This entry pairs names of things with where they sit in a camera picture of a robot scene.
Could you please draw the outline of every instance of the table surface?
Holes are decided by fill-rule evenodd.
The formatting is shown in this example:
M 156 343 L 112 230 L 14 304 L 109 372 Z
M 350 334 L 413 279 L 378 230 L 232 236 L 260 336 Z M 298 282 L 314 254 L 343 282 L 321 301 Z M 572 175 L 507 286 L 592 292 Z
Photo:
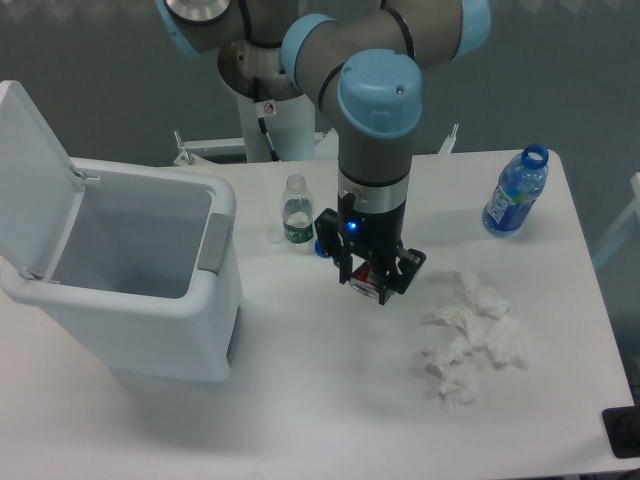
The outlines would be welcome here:
M 272 245 L 280 195 L 302 173 L 334 207 L 335 161 L 188 167 L 227 179 L 245 303 L 231 377 L 204 385 L 113 372 L 42 311 L 0 292 L 3 479 L 491 479 L 624 470 L 604 408 L 631 405 L 558 157 L 522 230 L 480 215 L 514 152 L 414 159 L 403 239 L 428 259 L 381 307 L 329 260 Z M 525 369 L 476 360 L 475 403 L 446 408 L 422 320 L 477 271 L 511 302 Z

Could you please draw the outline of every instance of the black cable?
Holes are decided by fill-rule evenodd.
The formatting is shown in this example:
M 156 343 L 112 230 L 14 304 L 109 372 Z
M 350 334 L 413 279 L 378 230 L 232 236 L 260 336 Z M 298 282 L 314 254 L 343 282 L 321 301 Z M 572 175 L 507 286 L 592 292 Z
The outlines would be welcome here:
M 629 480 L 631 477 L 633 477 L 636 473 L 640 473 L 640 468 L 636 468 L 634 470 L 629 470 L 626 473 L 623 473 L 622 475 L 620 475 L 620 477 L 618 478 L 618 480 Z

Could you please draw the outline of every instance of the clear plastic bottle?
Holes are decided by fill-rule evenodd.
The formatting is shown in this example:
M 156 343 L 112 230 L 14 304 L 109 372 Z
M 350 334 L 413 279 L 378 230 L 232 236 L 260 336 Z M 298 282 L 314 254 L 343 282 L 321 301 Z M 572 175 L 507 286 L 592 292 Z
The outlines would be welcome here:
M 281 206 L 284 238 L 296 251 L 313 252 L 313 197 L 302 175 L 287 178 Z
M 504 168 L 482 214 L 485 228 L 497 237 L 518 231 L 547 180 L 549 151 L 532 144 Z

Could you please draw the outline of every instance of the trash can lid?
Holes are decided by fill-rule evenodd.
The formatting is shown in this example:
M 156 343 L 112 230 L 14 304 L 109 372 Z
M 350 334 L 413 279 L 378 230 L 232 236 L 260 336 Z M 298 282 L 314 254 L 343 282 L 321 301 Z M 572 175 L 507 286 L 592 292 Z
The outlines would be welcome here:
M 0 83 L 0 255 L 49 280 L 84 195 L 82 173 L 20 83 Z

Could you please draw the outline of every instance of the white trash can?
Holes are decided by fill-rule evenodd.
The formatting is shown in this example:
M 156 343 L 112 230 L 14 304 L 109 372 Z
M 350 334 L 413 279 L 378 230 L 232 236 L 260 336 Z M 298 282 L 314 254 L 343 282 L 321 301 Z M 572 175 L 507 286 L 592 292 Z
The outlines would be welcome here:
M 0 83 L 0 286 L 109 367 L 218 382 L 242 288 L 223 179 L 71 159 Z

